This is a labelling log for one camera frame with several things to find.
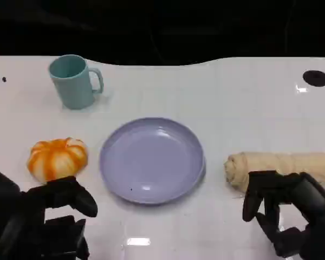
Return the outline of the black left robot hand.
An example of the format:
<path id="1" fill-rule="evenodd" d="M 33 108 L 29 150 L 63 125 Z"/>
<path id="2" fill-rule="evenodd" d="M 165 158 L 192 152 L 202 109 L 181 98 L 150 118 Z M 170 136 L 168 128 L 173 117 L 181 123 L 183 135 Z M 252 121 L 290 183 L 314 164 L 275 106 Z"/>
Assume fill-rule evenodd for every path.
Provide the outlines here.
<path id="1" fill-rule="evenodd" d="M 47 209 L 70 206 L 96 217 L 98 206 L 76 178 L 66 177 L 20 191 L 11 180 L 0 190 L 0 259 L 88 259 L 85 219 L 45 219 Z"/>

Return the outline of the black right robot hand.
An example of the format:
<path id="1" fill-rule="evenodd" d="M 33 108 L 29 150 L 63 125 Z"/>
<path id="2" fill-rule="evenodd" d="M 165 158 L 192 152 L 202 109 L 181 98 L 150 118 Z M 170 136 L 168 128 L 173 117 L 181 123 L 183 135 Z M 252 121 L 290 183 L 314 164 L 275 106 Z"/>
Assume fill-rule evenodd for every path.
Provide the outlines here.
<path id="1" fill-rule="evenodd" d="M 283 204 L 300 211 L 308 222 L 303 231 L 296 227 L 279 230 Z M 325 189 L 308 173 L 250 172 L 242 217 L 245 222 L 257 220 L 278 257 L 325 259 Z"/>

